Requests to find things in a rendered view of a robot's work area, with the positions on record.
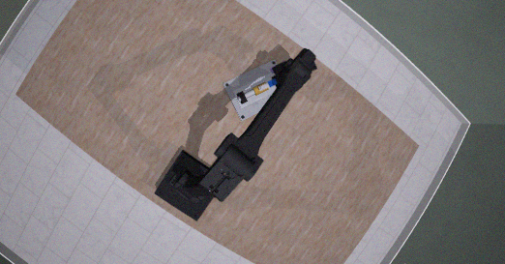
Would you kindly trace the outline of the white flat mounting plate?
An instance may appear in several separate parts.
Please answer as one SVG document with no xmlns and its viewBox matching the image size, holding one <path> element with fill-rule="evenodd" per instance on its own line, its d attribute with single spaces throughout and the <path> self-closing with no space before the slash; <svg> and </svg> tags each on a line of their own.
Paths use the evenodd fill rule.
<svg viewBox="0 0 505 264">
<path fill-rule="evenodd" d="M 259 67 L 255 68 L 247 73 L 243 73 L 243 74 L 241 74 L 241 75 L 239 75 L 239 76 L 237 76 L 237 77 L 235 77 L 235 78 L 233 78 L 223 84 L 223 86 L 224 86 L 228 96 L 230 97 L 241 121 L 258 113 L 260 111 L 260 109 L 263 107 L 263 105 L 266 104 L 266 102 L 268 101 L 268 99 L 271 97 L 272 94 L 241 109 L 241 107 L 240 107 L 239 103 L 237 102 L 232 91 L 257 80 L 257 79 L 263 77 L 264 75 L 271 73 L 270 68 L 272 68 L 276 65 L 278 65 L 276 60 L 270 61 L 270 62 L 268 62 L 262 66 L 259 66 Z"/>
</svg>

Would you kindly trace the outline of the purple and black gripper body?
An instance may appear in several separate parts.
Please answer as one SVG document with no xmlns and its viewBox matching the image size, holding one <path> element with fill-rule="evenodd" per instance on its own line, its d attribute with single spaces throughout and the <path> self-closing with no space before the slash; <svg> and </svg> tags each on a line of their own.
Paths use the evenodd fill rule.
<svg viewBox="0 0 505 264">
<path fill-rule="evenodd" d="M 285 61 L 285 62 L 286 62 L 286 61 Z M 273 68 L 272 68 L 272 70 L 273 70 L 273 72 L 274 72 L 274 74 L 275 74 L 275 79 L 276 79 L 276 81 L 277 81 L 277 83 L 278 83 L 278 84 L 279 84 L 279 82 L 280 82 L 280 78 L 282 77 L 282 71 L 283 71 L 283 69 L 282 69 L 282 68 L 283 68 L 283 66 L 282 66 L 282 65 L 283 65 L 285 62 L 283 62 L 283 63 L 281 63 L 281 64 L 278 64 L 278 65 L 276 65 L 275 67 L 273 67 Z"/>
</svg>

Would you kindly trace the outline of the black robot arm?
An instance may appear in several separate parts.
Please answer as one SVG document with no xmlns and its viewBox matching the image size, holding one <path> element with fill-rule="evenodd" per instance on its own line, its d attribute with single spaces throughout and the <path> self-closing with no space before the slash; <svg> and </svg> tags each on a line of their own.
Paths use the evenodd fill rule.
<svg viewBox="0 0 505 264">
<path fill-rule="evenodd" d="M 223 202 L 243 179 L 248 182 L 264 162 L 258 151 L 265 136 L 293 95 L 311 78 L 312 71 L 317 69 L 315 57 L 309 49 L 303 48 L 294 60 L 288 59 L 283 65 L 282 77 L 274 93 L 239 138 L 230 133 L 223 140 L 214 153 L 218 157 L 217 161 L 204 175 L 199 176 L 201 179 L 194 177 L 192 171 L 186 170 L 183 175 L 180 171 L 186 168 L 182 167 L 169 184 L 181 192 L 180 195 L 196 204 L 204 196 L 213 195 Z M 175 183 L 176 180 L 178 182 Z"/>
</svg>

